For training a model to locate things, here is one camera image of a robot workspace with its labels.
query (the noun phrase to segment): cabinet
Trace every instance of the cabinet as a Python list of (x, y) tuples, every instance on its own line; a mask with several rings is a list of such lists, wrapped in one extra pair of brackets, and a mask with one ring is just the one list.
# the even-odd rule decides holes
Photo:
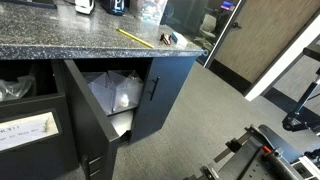
[(134, 69), (144, 80), (129, 141), (161, 129), (196, 57), (65, 60), (64, 84), (79, 159), (87, 179), (112, 179), (120, 136), (81, 72)]
[(78, 167), (61, 69), (50, 61), (1, 61), (0, 79), (33, 75), (35, 85), (21, 99), (0, 102), (0, 123), (53, 112), (59, 134), (0, 152), (1, 179), (54, 179)]

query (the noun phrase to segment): plastic bag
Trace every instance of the plastic bag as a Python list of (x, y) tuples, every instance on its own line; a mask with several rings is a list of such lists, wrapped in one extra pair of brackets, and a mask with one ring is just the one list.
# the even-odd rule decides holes
[(33, 76), (18, 77), (18, 82), (7, 82), (0, 79), (0, 102), (20, 99), (31, 88), (35, 78)]

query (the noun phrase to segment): black container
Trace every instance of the black container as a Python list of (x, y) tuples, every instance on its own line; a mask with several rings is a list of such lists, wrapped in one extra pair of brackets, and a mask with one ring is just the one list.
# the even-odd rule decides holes
[(101, 5), (110, 14), (118, 16), (124, 14), (124, 0), (101, 0)]

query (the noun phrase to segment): label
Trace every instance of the label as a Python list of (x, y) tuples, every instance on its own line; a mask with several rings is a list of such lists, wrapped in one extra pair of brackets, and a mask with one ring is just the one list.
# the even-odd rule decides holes
[(0, 124), (0, 151), (58, 134), (52, 112)]

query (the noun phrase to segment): granite countertop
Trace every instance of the granite countertop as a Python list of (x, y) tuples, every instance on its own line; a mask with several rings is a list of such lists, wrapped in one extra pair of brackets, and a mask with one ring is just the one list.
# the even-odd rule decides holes
[[(167, 26), (141, 23), (128, 11), (108, 14), (99, 3), (91, 15), (79, 14), (74, 6), (56, 1), (58, 9), (0, 2), (0, 60), (80, 59), (116, 57), (199, 56), (201, 48), (165, 45)], [(121, 28), (155, 46), (150, 49), (119, 33)]]

